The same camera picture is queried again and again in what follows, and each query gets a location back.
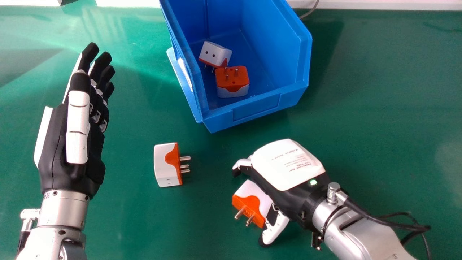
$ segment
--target blue storage bin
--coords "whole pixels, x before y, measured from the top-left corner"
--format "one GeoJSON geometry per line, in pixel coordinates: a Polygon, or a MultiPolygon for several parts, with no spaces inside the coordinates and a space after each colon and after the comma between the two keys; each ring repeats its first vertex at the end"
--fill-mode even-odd
{"type": "Polygon", "coordinates": [[[311,34],[285,0],[160,0],[170,31],[167,50],[194,118],[216,131],[295,105],[308,87],[311,34]],[[246,96],[221,99],[199,61],[204,41],[233,51],[244,65],[246,96]]]}

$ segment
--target green tabletop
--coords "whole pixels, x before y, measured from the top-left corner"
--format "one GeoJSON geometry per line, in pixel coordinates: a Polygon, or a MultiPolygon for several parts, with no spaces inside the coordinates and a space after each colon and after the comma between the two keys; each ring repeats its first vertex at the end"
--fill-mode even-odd
{"type": "MultiPolygon", "coordinates": [[[[295,223],[263,249],[261,229],[233,218],[245,177],[233,179],[232,165],[282,138],[304,145],[371,213],[409,210],[432,225],[434,259],[460,259],[462,14],[317,10],[305,24],[313,50],[299,104],[210,134],[167,59],[160,9],[1,7],[0,259],[15,256],[20,211],[42,201],[33,152],[43,108],[60,103],[90,41],[112,54],[116,89],[106,176],[87,216],[89,259],[335,259],[295,223]],[[192,156],[183,186],[156,183],[152,148],[165,142],[192,156]]],[[[407,249],[425,258],[420,238],[407,249]]]]}

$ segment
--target robotic hand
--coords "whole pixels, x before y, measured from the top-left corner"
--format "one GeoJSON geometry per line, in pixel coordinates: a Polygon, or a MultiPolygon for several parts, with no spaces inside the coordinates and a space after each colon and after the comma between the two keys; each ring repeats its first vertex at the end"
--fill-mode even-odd
{"type": "Polygon", "coordinates": [[[17,260],[86,260],[82,233],[91,200],[103,183],[101,161],[109,123],[114,68],[108,52],[90,43],[73,69],[62,104],[45,107],[34,162],[40,173],[40,209],[21,212],[17,260]]]}
{"type": "Polygon", "coordinates": [[[234,177],[241,173],[250,180],[236,191],[232,204],[248,217],[246,225],[263,228],[259,244],[270,246],[289,221],[313,232],[311,246],[321,250],[325,242],[342,260],[414,260],[403,247],[409,239],[430,226],[393,223],[385,217],[407,215],[399,212],[376,218],[354,203],[331,182],[321,162],[299,143],[284,139],[256,150],[233,166],[234,177]],[[392,228],[410,230],[401,241],[392,228]]]}

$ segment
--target wire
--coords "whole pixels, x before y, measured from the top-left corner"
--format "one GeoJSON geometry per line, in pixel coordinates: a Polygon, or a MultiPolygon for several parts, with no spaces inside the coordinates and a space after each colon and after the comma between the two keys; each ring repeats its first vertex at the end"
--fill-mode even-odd
{"type": "MultiPolygon", "coordinates": [[[[409,217],[412,222],[414,224],[419,224],[419,222],[417,222],[417,219],[415,219],[411,213],[409,212],[396,212],[396,213],[391,213],[391,214],[387,214],[387,215],[383,215],[383,216],[380,216],[380,218],[389,218],[389,217],[395,217],[395,216],[407,216],[409,217]]],[[[425,251],[427,253],[427,259],[428,260],[431,260],[432,259],[432,254],[430,252],[430,247],[428,246],[428,241],[427,241],[427,238],[425,237],[425,234],[424,233],[421,233],[421,232],[417,232],[417,231],[413,231],[409,234],[407,234],[403,239],[401,239],[401,245],[405,245],[407,242],[411,241],[411,239],[415,238],[416,236],[418,235],[421,235],[422,236],[422,240],[424,241],[424,246],[425,246],[425,251]]]]}
{"type": "Polygon", "coordinates": [[[408,224],[395,223],[395,222],[390,222],[390,221],[386,221],[386,220],[383,220],[383,219],[380,219],[380,218],[373,217],[366,210],[361,208],[358,204],[356,204],[350,198],[347,198],[343,204],[345,206],[347,206],[348,208],[354,210],[358,214],[362,215],[366,219],[369,219],[369,220],[371,220],[371,221],[373,221],[375,223],[378,223],[378,224],[381,224],[381,225],[384,225],[384,226],[388,226],[388,227],[391,227],[391,228],[404,229],[404,230],[409,230],[409,231],[417,231],[417,232],[420,232],[420,233],[429,231],[430,228],[431,228],[430,226],[422,226],[422,225],[417,225],[417,224],[408,225],[408,224]]]}
{"type": "Polygon", "coordinates": [[[315,10],[316,7],[317,7],[317,4],[319,4],[319,0],[316,0],[315,5],[314,5],[308,12],[306,12],[306,13],[300,15],[298,18],[300,18],[300,20],[302,20],[303,18],[309,16],[312,12],[314,12],[314,10],[315,10]]]}

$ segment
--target metal pin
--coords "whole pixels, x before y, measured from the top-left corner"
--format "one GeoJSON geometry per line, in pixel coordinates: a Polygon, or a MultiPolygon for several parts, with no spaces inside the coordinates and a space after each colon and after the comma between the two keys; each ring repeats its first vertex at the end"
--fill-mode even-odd
{"type": "Polygon", "coordinates": [[[255,215],[251,215],[249,219],[245,222],[245,226],[248,227],[250,224],[252,224],[252,220],[254,219],[255,215]]]}
{"type": "Polygon", "coordinates": [[[181,156],[180,161],[189,161],[191,159],[191,156],[181,156]]]}
{"type": "Polygon", "coordinates": [[[234,216],[234,219],[239,219],[242,213],[244,213],[244,208],[241,208],[241,210],[234,216]]]}

